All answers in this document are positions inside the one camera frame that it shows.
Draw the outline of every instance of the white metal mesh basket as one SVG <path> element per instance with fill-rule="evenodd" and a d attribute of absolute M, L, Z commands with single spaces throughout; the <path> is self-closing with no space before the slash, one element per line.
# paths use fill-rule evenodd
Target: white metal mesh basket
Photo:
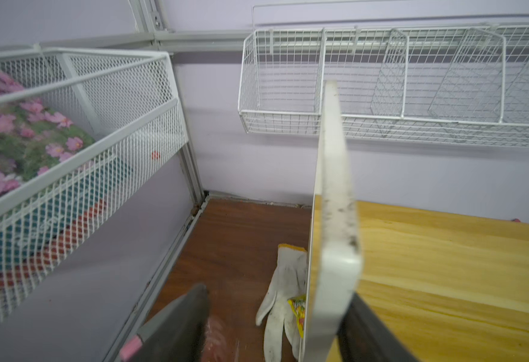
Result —
<path fill-rule="evenodd" d="M 349 138 L 529 147 L 529 26 L 256 30 L 246 131 L 318 134 L 325 80 Z"/>
<path fill-rule="evenodd" d="M 0 323 L 188 141 L 167 53 L 51 48 L 0 69 L 98 142 L 0 198 Z"/>

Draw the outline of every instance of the wooden desk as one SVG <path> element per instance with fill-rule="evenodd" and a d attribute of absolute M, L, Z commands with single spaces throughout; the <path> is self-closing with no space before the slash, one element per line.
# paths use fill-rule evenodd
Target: wooden desk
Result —
<path fill-rule="evenodd" d="M 311 295 L 320 250 L 315 199 Z M 423 361 L 529 361 L 529 224 L 358 202 L 363 299 Z M 336 345 L 328 361 L 341 358 Z"/>

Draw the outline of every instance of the teal fabric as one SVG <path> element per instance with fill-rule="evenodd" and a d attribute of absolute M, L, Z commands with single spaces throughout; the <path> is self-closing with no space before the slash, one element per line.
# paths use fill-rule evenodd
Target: teal fabric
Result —
<path fill-rule="evenodd" d="M 0 271 L 22 264 L 50 242 L 55 242 L 68 225 L 96 203 L 106 200 L 106 196 L 130 173 L 128 165 L 110 154 L 101 165 L 87 167 L 80 173 L 79 181 L 55 193 L 30 213 L 22 215 L 22 210 L 15 208 L 11 215 L 22 217 L 10 223 L 5 231 L 0 231 Z"/>

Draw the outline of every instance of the dirty white board edge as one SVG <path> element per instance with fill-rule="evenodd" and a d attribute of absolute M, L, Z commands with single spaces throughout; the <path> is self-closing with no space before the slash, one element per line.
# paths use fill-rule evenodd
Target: dirty white board edge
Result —
<path fill-rule="evenodd" d="M 363 258 L 358 235 L 351 169 L 343 134 L 337 82 L 327 81 L 321 110 L 321 132 L 315 195 L 322 198 L 321 257 L 314 295 L 307 277 L 307 308 L 301 362 L 325 362 L 339 324 L 355 293 Z M 309 240 L 312 247 L 313 226 Z"/>

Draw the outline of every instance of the wire mesh divider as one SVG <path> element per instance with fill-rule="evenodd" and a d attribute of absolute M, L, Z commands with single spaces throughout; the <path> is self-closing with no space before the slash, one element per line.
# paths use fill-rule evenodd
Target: wire mesh divider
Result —
<path fill-rule="evenodd" d="M 324 80 L 348 138 L 529 147 L 529 25 L 256 30 L 245 130 L 317 135 Z"/>
<path fill-rule="evenodd" d="M 71 59 L 80 83 L 66 82 Z M 43 103 L 89 129 L 90 102 L 103 138 L 0 198 L 0 323 L 188 141 L 168 54 L 45 49 L 0 56 L 0 69 Z M 77 98 L 80 85 L 87 97 Z"/>

